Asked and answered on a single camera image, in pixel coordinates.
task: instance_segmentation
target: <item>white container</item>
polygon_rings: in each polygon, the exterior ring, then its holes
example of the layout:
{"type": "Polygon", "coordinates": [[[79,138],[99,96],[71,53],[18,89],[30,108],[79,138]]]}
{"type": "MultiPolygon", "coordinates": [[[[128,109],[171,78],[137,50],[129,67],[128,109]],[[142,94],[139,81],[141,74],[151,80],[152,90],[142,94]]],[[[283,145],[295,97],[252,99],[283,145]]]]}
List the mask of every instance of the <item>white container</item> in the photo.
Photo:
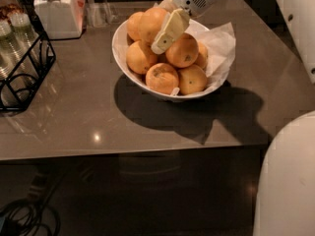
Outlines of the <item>white container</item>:
{"type": "Polygon", "coordinates": [[[84,0],[34,0],[33,4],[50,39],[81,36],[84,0]]]}

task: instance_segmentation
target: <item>robotic arm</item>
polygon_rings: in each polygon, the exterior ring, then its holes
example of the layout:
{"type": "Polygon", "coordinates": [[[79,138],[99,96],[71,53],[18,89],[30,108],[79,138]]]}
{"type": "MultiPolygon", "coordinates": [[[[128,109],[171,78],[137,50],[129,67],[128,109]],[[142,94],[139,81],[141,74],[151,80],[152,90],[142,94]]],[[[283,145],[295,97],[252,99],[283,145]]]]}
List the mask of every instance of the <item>robotic arm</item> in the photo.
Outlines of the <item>robotic arm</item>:
{"type": "Polygon", "coordinates": [[[217,0],[163,0],[159,6],[170,13],[152,45],[161,54],[189,27],[189,20],[203,15],[217,0]]]}

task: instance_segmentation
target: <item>orange fruit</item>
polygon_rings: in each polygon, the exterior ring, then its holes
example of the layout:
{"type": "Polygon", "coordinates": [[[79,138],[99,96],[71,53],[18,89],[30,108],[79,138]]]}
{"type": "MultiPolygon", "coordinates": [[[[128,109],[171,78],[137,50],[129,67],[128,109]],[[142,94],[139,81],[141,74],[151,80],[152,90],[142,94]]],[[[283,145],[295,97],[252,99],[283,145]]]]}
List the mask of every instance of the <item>orange fruit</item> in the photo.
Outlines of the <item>orange fruit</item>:
{"type": "Polygon", "coordinates": [[[160,7],[153,7],[145,11],[139,22],[139,36],[147,45],[152,45],[160,31],[167,11],[160,7]]]}
{"type": "Polygon", "coordinates": [[[193,64],[177,70],[179,77],[180,93],[187,95],[193,92],[203,91],[206,88],[208,78],[201,67],[193,64]]]}
{"type": "Polygon", "coordinates": [[[157,63],[146,74],[146,85],[149,89],[170,95],[178,88],[177,71],[169,64],[157,63]]]}
{"type": "Polygon", "coordinates": [[[127,20],[127,34],[134,41],[140,40],[138,27],[139,27],[139,22],[143,14],[144,12],[136,12],[132,14],[127,20]]]}
{"type": "Polygon", "coordinates": [[[198,57],[194,64],[196,64],[197,66],[200,66],[203,70],[205,70],[208,65],[208,49],[203,42],[201,41],[197,41],[197,42],[198,42],[199,52],[198,52],[198,57]]]}
{"type": "Polygon", "coordinates": [[[128,67],[137,74],[145,75],[157,63],[158,56],[142,40],[133,42],[127,49],[128,67]]]}
{"type": "Polygon", "coordinates": [[[168,62],[177,68],[192,65],[198,57],[198,42],[191,34],[184,32],[165,51],[168,62]]]}

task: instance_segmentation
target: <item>black wire rack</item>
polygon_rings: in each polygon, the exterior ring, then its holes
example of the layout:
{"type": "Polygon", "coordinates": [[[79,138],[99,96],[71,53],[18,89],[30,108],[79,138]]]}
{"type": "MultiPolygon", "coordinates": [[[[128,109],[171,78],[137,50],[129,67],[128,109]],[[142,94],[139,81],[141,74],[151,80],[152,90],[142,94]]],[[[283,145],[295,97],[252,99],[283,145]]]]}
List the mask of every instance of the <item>black wire rack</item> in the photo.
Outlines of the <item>black wire rack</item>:
{"type": "Polygon", "coordinates": [[[27,110],[55,60],[56,54],[47,33],[43,31],[10,74],[0,80],[0,111],[27,110]],[[32,73],[25,71],[26,64],[31,66],[32,73]]]}

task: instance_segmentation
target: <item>table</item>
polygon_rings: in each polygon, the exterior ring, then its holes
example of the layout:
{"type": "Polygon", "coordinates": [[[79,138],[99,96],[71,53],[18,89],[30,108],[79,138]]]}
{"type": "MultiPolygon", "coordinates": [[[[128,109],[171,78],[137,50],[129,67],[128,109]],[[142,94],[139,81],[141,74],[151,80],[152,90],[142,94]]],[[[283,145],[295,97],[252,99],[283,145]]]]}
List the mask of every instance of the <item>table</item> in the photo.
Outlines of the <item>table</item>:
{"type": "MultiPolygon", "coordinates": [[[[121,22],[154,3],[115,3],[121,22]]],[[[198,19],[231,22],[236,58],[227,82],[199,100],[171,103],[133,85],[111,39],[119,24],[53,41],[57,61],[29,109],[2,114],[1,160],[267,146],[290,120],[315,109],[300,59],[243,0],[219,0],[198,19]]]]}

